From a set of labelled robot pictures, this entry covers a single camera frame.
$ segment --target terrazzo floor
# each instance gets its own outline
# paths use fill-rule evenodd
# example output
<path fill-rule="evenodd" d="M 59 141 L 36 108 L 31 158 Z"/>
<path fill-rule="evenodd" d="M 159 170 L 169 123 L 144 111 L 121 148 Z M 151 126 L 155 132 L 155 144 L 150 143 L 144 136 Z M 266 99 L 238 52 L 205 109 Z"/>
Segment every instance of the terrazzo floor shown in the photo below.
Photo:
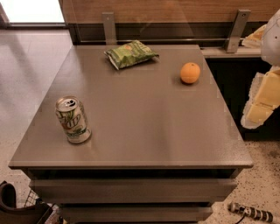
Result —
<path fill-rule="evenodd" d="M 9 169 L 8 163 L 71 46 L 68 30 L 0 30 L 0 182 L 16 187 L 18 207 L 27 199 L 29 179 Z M 241 172 L 237 188 L 215 203 L 213 214 L 199 224 L 236 223 L 241 216 L 227 210 L 231 201 L 280 216 L 280 143 L 246 145 L 254 167 Z M 264 222 L 246 218 L 241 223 Z"/>

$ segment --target tabletop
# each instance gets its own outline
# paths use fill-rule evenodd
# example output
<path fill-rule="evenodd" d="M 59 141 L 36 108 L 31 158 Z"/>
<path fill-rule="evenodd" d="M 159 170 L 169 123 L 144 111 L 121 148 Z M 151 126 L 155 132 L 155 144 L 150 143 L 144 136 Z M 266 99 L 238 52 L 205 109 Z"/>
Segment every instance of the tabletop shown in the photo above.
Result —
<path fill-rule="evenodd" d="M 121 70 L 104 54 L 110 47 L 84 45 L 70 50 L 10 168 L 253 165 L 197 45 L 149 45 L 159 58 Z M 192 85 L 179 78 L 187 62 L 201 69 Z M 65 95 L 84 104 L 92 130 L 85 143 L 69 143 L 55 115 L 55 102 Z"/>

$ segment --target soda can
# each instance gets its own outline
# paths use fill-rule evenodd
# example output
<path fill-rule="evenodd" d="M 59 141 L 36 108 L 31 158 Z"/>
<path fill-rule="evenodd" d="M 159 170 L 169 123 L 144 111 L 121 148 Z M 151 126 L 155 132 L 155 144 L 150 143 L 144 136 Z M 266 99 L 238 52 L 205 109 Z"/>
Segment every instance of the soda can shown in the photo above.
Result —
<path fill-rule="evenodd" d="M 55 114 L 59 118 L 70 143 L 79 144 L 86 141 L 91 130 L 81 101 L 74 96 L 64 96 L 55 104 Z"/>

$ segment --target green bag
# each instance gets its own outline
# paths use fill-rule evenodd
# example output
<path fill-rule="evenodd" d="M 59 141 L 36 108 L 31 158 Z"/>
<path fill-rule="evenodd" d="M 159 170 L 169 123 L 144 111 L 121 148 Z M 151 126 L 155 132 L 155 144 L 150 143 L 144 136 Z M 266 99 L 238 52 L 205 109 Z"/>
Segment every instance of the green bag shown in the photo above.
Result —
<path fill-rule="evenodd" d="M 158 56 L 148 46 L 139 40 L 134 40 L 126 45 L 110 49 L 105 52 L 116 69 L 131 67 L 135 64 Z"/>

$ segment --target table drawer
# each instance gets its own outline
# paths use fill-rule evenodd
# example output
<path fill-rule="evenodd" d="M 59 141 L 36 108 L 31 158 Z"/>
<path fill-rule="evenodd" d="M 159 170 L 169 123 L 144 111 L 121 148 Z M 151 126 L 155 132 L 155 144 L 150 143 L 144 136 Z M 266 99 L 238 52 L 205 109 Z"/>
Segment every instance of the table drawer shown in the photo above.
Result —
<path fill-rule="evenodd" d="M 159 223 L 203 221 L 211 213 L 211 207 L 189 207 L 188 205 L 113 205 L 88 207 L 62 207 L 61 215 L 69 223 Z"/>
<path fill-rule="evenodd" d="M 173 203 L 224 200 L 233 179 L 56 179 L 33 180 L 31 189 L 50 203 Z"/>

